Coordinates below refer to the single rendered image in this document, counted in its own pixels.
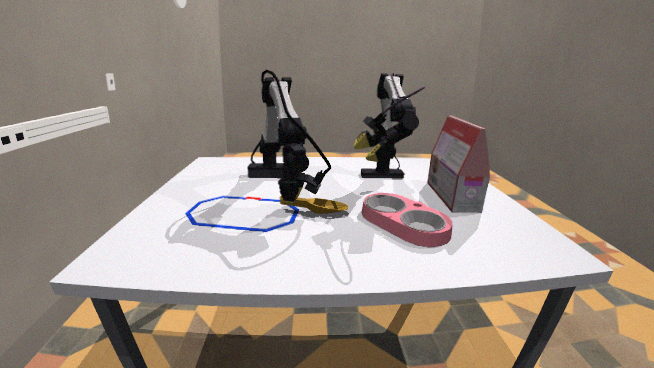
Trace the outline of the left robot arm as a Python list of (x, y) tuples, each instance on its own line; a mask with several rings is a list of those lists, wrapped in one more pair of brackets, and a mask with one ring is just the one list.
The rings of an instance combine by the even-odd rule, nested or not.
[[(396, 75), (393, 76), (396, 85), (395, 87), (392, 77), (389, 76), (387, 73), (381, 73), (380, 80), (377, 87), (378, 88), (377, 97), (381, 99), (380, 103), (382, 107), (382, 113), (395, 102), (399, 102), (400, 100), (402, 100), (399, 98), (398, 93), (400, 97), (405, 96), (401, 88), (404, 76), (403, 74), (396, 74)], [(396, 88), (398, 90), (398, 93)], [(406, 110), (406, 109), (412, 109), (412, 110)], [(374, 131), (379, 130), (380, 133), (385, 134), (386, 136), (387, 136), (386, 130), (393, 127), (398, 133), (400, 140), (411, 135), (419, 125), (419, 119), (416, 116), (416, 109), (415, 107), (413, 107), (411, 100), (408, 98), (403, 100), (403, 102), (398, 103), (392, 108), (390, 108), (389, 111), (386, 112), (383, 116), (380, 115), (375, 120), (372, 117), (367, 116), (363, 120), (363, 122), (368, 124)], [(393, 122), (399, 122), (398, 128), (397, 128), (397, 124), (393, 126)], [(396, 147), (394, 147), (394, 145), (392, 145), (392, 152), (388, 154), (390, 158), (387, 159), (387, 161), (377, 162), (376, 168), (361, 168), (362, 175), (404, 176), (405, 173), (402, 171), (402, 169), (389, 169), (390, 159), (393, 159), (396, 155)]]

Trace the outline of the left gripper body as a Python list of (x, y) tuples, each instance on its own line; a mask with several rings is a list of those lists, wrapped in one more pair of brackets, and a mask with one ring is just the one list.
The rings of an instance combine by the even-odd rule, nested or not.
[[(373, 132), (375, 132), (375, 131), (373, 131)], [(379, 149), (374, 153), (374, 154), (376, 154), (378, 162), (387, 161), (387, 159), (390, 158), (388, 153), (392, 152), (392, 146), (391, 145), (399, 142), (398, 133), (396, 132), (396, 130), (393, 127), (386, 130), (387, 136), (385, 134), (380, 133), (379, 130), (376, 131), (375, 132), (376, 135), (374, 134), (373, 136), (367, 130), (365, 132), (363, 131), (361, 134), (363, 134), (363, 133), (366, 134), (366, 137), (367, 137), (367, 140), (368, 140), (368, 143), (369, 143), (370, 147), (374, 147), (380, 142), (379, 143), (379, 145), (380, 145)], [(358, 137), (357, 137), (357, 139), (358, 139)], [(378, 139), (378, 141), (377, 141), (377, 139)]]

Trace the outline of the grey steel bowl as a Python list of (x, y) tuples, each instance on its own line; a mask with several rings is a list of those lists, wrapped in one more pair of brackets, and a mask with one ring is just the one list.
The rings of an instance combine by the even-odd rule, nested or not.
[(446, 221), (442, 216), (426, 210), (405, 211), (400, 219), (406, 226), (419, 231), (435, 232), (446, 227)]
[(391, 195), (370, 196), (366, 198), (365, 204), (373, 210), (387, 213), (402, 211), (407, 206), (404, 200)]

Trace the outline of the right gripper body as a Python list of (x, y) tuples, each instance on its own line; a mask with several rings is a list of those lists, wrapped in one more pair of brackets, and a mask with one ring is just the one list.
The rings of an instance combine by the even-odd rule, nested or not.
[[(290, 166), (283, 164), (283, 178), (278, 181), (280, 194), (284, 201), (294, 202), (296, 195), (298, 194), (299, 187), (303, 188), (304, 182), (297, 181), (297, 178), (300, 177), (300, 174), (295, 172)], [(290, 182), (290, 183), (289, 183)], [(295, 187), (295, 188), (294, 188)]]

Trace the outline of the blue tape outline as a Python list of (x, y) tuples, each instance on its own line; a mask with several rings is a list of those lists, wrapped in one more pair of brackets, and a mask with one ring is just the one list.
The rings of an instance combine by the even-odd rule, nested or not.
[(294, 221), (295, 221), (295, 219), (296, 219), (296, 216), (297, 216), (297, 214), (298, 214), (298, 212), (299, 212), (299, 209), (296, 208), (295, 206), (289, 206), (289, 207), (291, 207), (292, 209), (295, 210), (294, 213), (293, 213), (293, 215), (292, 215), (292, 217), (291, 217), (291, 219), (290, 219), (290, 221), (289, 221), (289, 222), (286, 222), (286, 223), (283, 223), (283, 224), (280, 224), (280, 225), (277, 225), (277, 226), (274, 226), (274, 227), (271, 227), (271, 228), (268, 228), (268, 229), (258, 229), (258, 228), (247, 228), (247, 227), (236, 227), (236, 226), (225, 226), (225, 225), (205, 224), (205, 223), (197, 223), (197, 222), (194, 220), (194, 218), (192, 217), (192, 215), (191, 215), (190, 213), (191, 213), (191, 212), (192, 212), (196, 207), (198, 207), (201, 203), (208, 202), (208, 201), (212, 201), (212, 200), (216, 200), (216, 199), (220, 199), (220, 198), (257, 199), (257, 200), (262, 200), (262, 201), (277, 201), (277, 202), (279, 202), (279, 200), (275, 200), (275, 199), (261, 199), (261, 198), (256, 198), (256, 197), (231, 197), (231, 196), (221, 196), (221, 197), (217, 197), (217, 198), (213, 198), (213, 199), (209, 199), (209, 200), (205, 200), (205, 201), (198, 202), (195, 206), (193, 206), (193, 207), (192, 207), (189, 211), (187, 211), (185, 214), (187, 215), (187, 217), (189, 218), (190, 222), (191, 222), (193, 225), (209, 226), (209, 227), (219, 227), (219, 228), (229, 228), (229, 229), (239, 229), (239, 230), (250, 230), (250, 231), (268, 232), (268, 231), (271, 231), (271, 230), (274, 230), (274, 229), (277, 229), (277, 228), (280, 228), (280, 227), (283, 227), (283, 226), (286, 226), (286, 225), (289, 225), (289, 224), (294, 223)]

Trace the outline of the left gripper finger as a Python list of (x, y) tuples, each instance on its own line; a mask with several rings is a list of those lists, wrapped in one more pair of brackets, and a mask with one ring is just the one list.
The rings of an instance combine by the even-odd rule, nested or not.
[[(358, 142), (357, 142), (357, 141), (358, 141)], [(368, 140), (367, 140), (367, 137), (366, 137), (366, 134), (365, 134), (365, 133), (361, 134), (361, 135), (358, 137), (358, 139), (356, 138), (356, 141), (355, 141), (355, 144), (354, 144), (354, 148), (355, 148), (355, 150), (357, 150), (357, 149), (363, 149), (363, 148), (369, 148), (369, 147), (370, 147), (370, 145), (369, 145), (369, 143), (368, 143)]]
[(374, 154), (378, 149), (380, 145), (378, 144), (365, 158), (367, 161), (373, 161), (373, 162), (378, 162), (376, 154)]

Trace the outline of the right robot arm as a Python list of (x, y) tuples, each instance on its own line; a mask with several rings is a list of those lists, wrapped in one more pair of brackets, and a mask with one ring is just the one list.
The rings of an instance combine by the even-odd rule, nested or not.
[[(265, 130), (260, 141), (260, 153), (263, 154), (263, 163), (250, 163), (247, 167), (248, 170), (283, 170), (283, 163), (285, 163), (295, 172), (301, 173), (309, 167), (309, 159), (306, 156), (306, 149), (303, 147), (307, 137), (289, 119), (281, 96), (281, 93), (283, 93), (290, 115), (306, 130), (301, 119), (295, 113), (289, 98), (291, 83), (291, 77), (282, 77), (280, 92), (278, 82), (274, 81), (273, 77), (265, 78), (262, 86), (262, 101), (266, 103), (268, 113), (266, 114)], [(282, 148), (283, 163), (277, 163), (276, 152), (279, 152), (281, 146), (284, 146)], [(322, 185), (319, 183), (323, 176), (322, 172), (323, 170), (318, 171), (315, 178), (308, 174), (300, 174), (297, 181), (306, 182), (304, 189), (316, 195)]]

